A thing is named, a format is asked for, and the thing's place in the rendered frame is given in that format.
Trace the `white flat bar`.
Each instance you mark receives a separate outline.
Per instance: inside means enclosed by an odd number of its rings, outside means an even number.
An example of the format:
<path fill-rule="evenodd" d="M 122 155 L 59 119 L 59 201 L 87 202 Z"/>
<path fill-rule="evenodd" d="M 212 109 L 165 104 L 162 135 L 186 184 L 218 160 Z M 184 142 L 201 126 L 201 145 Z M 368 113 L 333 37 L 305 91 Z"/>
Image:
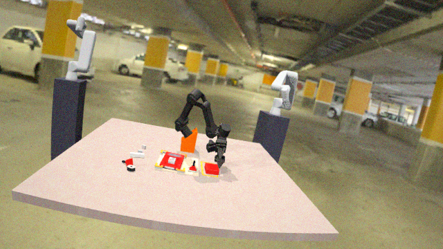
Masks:
<path fill-rule="evenodd" d="M 130 157 L 144 158 L 144 153 L 130 152 Z"/>

